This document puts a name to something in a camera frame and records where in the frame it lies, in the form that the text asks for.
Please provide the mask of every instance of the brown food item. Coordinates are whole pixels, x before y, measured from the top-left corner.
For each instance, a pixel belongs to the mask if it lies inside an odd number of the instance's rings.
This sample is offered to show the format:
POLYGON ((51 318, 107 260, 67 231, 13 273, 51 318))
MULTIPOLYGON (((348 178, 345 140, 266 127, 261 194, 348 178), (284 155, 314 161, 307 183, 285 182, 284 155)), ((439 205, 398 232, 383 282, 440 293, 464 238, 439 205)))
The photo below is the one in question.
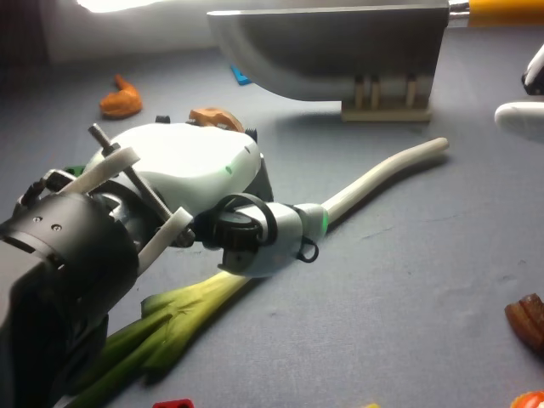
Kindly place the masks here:
POLYGON ((544 335, 544 303, 533 293, 521 299, 519 304, 524 308, 525 313, 533 320, 539 332, 544 335))
POLYGON ((142 110, 142 98, 138 89, 125 81, 119 74, 115 76, 119 92, 109 93, 100 101, 100 110, 106 117, 122 119, 142 110))
POLYGON ((516 336, 534 351, 541 353, 544 349, 544 335, 525 313, 523 306, 519 302, 511 303, 504 309, 504 313, 516 336))
POLYGON ((200 126, 225 125, 229 130, 244 133, 244 127, 230 112, 219 108, 193 109, 189 119, 194 119, 200 126))

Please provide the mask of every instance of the green light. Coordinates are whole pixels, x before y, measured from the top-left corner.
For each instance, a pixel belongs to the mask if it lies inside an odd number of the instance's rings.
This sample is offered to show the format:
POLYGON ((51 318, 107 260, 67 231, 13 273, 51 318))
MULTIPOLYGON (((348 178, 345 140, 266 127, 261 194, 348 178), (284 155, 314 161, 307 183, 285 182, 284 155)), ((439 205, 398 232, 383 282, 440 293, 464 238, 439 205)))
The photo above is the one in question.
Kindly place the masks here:
POLYGON ((323 232, 326 232, 326 229, 328 227, 329 227, 329 213, 325 211, 325 214, 323 214, 323 224, 321 225, 323 232))

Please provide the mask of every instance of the red object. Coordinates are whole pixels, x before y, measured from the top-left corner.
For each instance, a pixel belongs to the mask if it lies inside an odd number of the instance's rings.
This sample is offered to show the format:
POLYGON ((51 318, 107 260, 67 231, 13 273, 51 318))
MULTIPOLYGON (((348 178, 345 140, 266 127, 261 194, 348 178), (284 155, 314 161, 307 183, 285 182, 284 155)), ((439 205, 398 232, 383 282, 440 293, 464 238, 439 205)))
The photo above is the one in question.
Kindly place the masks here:
POLYGON ((538 408, 538 406, 544 402, 544 391, 535 391, 534 393, 527 393, 520 395, 514 400, 511 408, 538 408))
POLYGON ((153 408, 195 408, 190 399, 179 399, 177 401, 157 402, 153 408))

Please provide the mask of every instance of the croissant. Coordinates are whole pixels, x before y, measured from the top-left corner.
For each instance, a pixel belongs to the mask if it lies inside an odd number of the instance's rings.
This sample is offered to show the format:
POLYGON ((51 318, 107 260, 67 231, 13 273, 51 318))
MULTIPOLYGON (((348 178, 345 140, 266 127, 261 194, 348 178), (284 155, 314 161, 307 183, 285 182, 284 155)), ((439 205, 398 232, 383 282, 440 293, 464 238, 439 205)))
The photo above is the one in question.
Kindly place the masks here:
POLYGON ((138 89, 125 81, 119 74, 115 76, 119 92, 109 93, 100 101, 100 110, 106 117, 122 119, 142 110, 142 98, 138 89))

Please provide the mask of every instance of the orange handle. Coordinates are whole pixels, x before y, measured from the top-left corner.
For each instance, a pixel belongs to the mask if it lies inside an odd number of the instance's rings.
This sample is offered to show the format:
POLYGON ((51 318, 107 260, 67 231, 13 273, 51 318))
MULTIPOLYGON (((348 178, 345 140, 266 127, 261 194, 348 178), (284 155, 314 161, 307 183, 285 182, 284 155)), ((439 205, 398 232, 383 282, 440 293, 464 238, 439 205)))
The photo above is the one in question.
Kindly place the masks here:
POLYGON ((469 25, 544 25, 544 0, 470 0, 469 25))

